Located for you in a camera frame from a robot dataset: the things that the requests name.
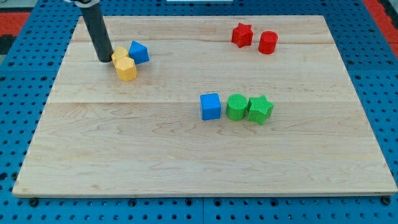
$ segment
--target toy block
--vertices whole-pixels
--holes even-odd
[[[136,41],[131,42],[129,55],[132,59],[134,59],[136,65],[149,61],[149,54],[147,47]]]
[[[111,58],[112,61],[115,62],[117,59],[121,59],[123,57],[128,57],[128,56],[129,52],[127,51],[127,49],[121,46],[117,46],[114,48]]]
[[[274,104],[267,100],[266,96],[250,97],[248,104],[248,121],[255,121],[260,125],[271,117]]]
[[[253,39],[253,31],[251,25],[244,25],[239,23],[232,31],[232,43],[235,43],[239,48],[251,45]]]
[[[128,82],[137,78],[137,68],[134,60],[129,57],[119,58],[114,62],[114,67],[121,80]]]
[[[221,102],[217,93],[200,95],[200,111],[202,120],[219,119]]]
[[[240,94],[233,94],[229,96],[226,104],[226,116],[233,120],[242,120],[246,115],[246,108],[248,107],[248,100]]]
[[[263,54],[272,54],[275,51],[278,35],[273,31],[265,31],[261,34],[259,51]]]

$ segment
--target blue pegboard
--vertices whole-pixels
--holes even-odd
[[[323,15],[398,181],[398,61],[361,1],[165,4],[107,0],[112,15]],[[353,198],[19,199],[11,194],[79,10],[39,0],[0,66],[0,223],[396,223],[398,196]]]

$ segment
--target wooden board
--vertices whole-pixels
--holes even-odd
[[[239,22],[254,43],[230,42]],[[106,17],[148,46],[138,79],[97,61],[80,19],[14,186],[18,197],[278,197],[397,192],[322,16]],[[273,55],[257,51],[264,30]],[[203,93],[222,118],[202,121]],[[267,95],[265,125],[230,121],[233,93]]]

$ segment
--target green block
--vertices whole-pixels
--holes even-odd
[[[229,96],[226,103],[226,116],[233,121],[242,120],[246,115],[247,107],[248,100],[246,97],[240,94],[233,94]]]
[[[267,100],[266,96],[250,97],[248,104],[248,121],[255,121],[263,125],[265,120],[271,117],[274,104]]]

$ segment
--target black cylinder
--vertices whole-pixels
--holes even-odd
[[[91,7],[80,8],[86,22],[88,33],[100,62],[110,62],[113,49],[102,17],[100,4]]]

